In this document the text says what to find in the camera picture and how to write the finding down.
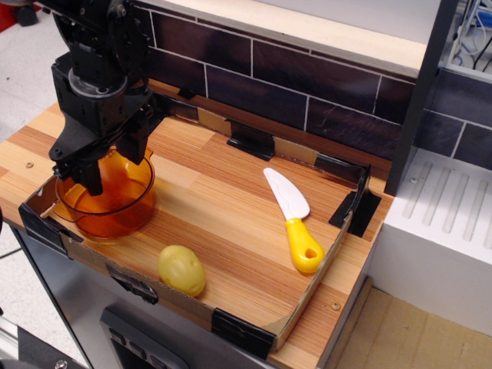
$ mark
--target orange plastic bowl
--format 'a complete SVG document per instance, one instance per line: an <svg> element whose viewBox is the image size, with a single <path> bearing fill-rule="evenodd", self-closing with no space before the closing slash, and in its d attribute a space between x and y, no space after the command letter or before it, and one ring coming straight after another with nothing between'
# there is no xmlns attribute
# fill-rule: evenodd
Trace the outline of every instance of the orange plastic bowl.
<svg viewBox="0 0 492 369"><path fill-rule="evenodd" d="M58 204L54 212L78 229L96 238L118 238L141 227L154 212L154 166L147 149L139 165L121 156L115 148L99 160L103 193L91 196L71 178L57 180Z"/></svg>

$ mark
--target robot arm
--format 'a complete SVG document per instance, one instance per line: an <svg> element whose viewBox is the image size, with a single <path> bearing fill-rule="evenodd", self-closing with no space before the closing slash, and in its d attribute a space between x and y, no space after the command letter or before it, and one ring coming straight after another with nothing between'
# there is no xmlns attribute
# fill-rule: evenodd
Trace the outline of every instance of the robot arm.
<svg viewBox="0 0 492 369"><path fill-rule="evenodd" d="M69 53L52 66L65 128L49 152L55 174L101 194L98 159L112 145L139 164L164 117L142 67L148 37L129 0L41 0L52 10Z"/></svg>

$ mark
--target white knife blade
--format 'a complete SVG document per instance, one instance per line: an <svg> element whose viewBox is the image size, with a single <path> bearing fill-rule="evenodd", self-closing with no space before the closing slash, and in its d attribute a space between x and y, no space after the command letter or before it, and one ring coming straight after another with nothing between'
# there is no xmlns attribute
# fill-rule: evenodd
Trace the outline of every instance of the white knife blade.
<svg viewBox="0 0 492 369"><path fill-rule="evenodd" d="M265 168L263 173L284 213L285 220L306 218L310 211L309 204L298 188L272 168Z"/></svg>

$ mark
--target floor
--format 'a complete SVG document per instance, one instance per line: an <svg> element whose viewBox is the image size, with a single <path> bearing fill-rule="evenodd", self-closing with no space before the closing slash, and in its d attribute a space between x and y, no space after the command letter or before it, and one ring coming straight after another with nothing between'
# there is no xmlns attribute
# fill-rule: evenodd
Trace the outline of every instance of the floor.
<svg viewBox="0 0 492 369"><path fill-rule="evenodd" d="M488 369L491 345L492 337L364 286L325 369Z"/></svg>
<svg viewBox="0 0 492 369"><path fill-rule="evenodd" d="M66 53L53 17L0 32L0 142L56 102L51 65ZM0 233L0 308L3 317L84 363L10 228Z"/></svg>

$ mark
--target toy knife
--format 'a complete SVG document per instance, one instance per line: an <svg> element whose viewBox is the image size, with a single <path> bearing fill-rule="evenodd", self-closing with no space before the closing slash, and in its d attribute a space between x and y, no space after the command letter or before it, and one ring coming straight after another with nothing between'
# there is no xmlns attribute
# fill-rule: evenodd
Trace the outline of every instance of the toy knife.
<svg viewBox="0 0 492 369"><path fill-rule="evenodd" d="M263 173L287 220L285 227L294 265L303 273L314 273L324 258L324 250L302 222L310 211L308 202L292 182L274 169L265 168Z"/></svg>

